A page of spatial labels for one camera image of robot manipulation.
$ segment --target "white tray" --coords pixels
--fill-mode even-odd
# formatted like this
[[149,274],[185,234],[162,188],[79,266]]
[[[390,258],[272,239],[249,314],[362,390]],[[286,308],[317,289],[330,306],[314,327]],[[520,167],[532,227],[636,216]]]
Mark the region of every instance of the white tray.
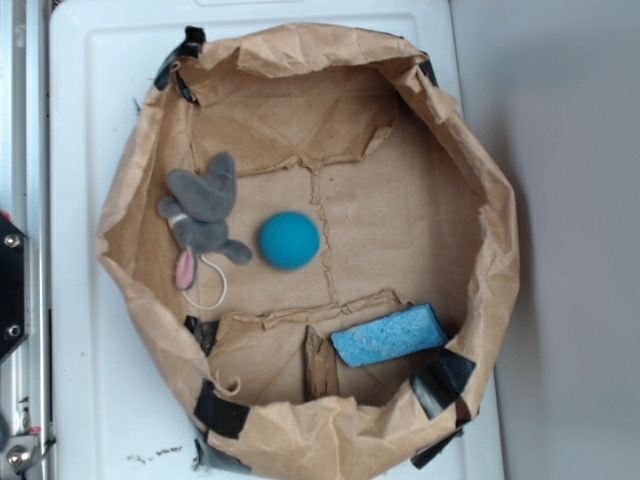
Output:
[[[207,39],[291,21],[400,35],[427,51],[459,97],[446,0],[281,2],[66,0],[51,22],[51,231],[54,418],[61,480],[247,478],[194,468],[196,432],[164,385],[120,291],[95,259],[101,206],[142,101],[184,27]],[[482,415],[424,470],[381,478],[504,478],[495,389]]]

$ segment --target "blue foam ball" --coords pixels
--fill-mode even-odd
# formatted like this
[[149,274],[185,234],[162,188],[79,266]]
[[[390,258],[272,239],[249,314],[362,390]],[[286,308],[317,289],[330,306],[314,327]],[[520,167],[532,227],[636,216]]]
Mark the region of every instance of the blue foam ball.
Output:
[[320,249],[320,233],[313,221],[298,212],[280,212],[260,229],[258,242],[262,255],[283,270],[300,268]]

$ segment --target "metal frame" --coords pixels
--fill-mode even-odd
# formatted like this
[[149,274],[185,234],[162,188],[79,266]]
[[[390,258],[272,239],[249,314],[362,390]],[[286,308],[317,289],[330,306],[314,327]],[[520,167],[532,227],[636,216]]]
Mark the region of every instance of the metal frame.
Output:
[[[48,209],[50,14],[50,1],[0,0],[0,208],[29,237],[25,272],[29,336],[0,366],[0,409],[14,436],[12,445],[21,439],[33,452],[24,477],[29,480],[53,478],[52,456],[45,456],[54,434]],[[7,465],[5,451],[0,468]],[[10,478],[6,470],[0,472],[3,479]]]

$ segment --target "blue sponge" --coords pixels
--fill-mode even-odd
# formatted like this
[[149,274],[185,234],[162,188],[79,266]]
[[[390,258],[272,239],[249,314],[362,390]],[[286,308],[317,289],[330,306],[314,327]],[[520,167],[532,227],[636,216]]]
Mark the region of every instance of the blue sponge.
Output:
[[449,341],[428,303],[336,332],[331,340],[350,367],[441,347]]

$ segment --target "crumpled paper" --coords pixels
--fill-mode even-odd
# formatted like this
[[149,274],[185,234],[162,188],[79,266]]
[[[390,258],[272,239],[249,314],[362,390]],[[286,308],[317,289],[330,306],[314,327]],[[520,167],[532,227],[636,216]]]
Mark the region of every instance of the crumpled paper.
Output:
[[[282,479],[372,478],[475,417],[519,287],[514,194],[419,64],[391,35],[289,24],[204,45],[149,92],[104,205],[99,259],[169,388],[210,446]],[[172,168],[200,172],[228,150],[238,201],[230,232],[257,251],[276,211],[308,214],[319,255],[283,273],[212,258],[229,280],[223,306],[200,312],[173,286],[179,247],[155,212]],[[201,269],[192,298],[220,284]],[[476,363],[456,404],[429,419],[409,376],[419,353],[359,369],[338,361],[340,397],[304,402],[305,331],[320,335],[430,302],[451,341]],[[185,317],[219,320],[205,357]],[[194,415],[203,381],[252,408],[239,438]]]

